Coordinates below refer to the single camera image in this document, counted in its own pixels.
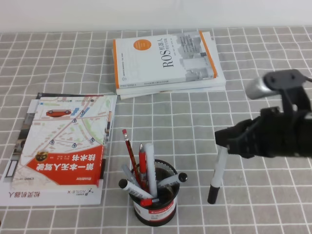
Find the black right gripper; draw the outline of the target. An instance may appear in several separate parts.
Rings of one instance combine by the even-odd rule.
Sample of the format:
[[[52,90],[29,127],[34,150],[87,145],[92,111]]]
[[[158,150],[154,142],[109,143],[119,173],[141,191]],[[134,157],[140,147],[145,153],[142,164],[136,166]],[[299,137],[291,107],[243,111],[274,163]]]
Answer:
[[[260,117],[241,121],[214,135],[216,145],[226,146],[228,154],[242,158],[311,157],[312,113],[287,114],[278,107],[265,108]]]

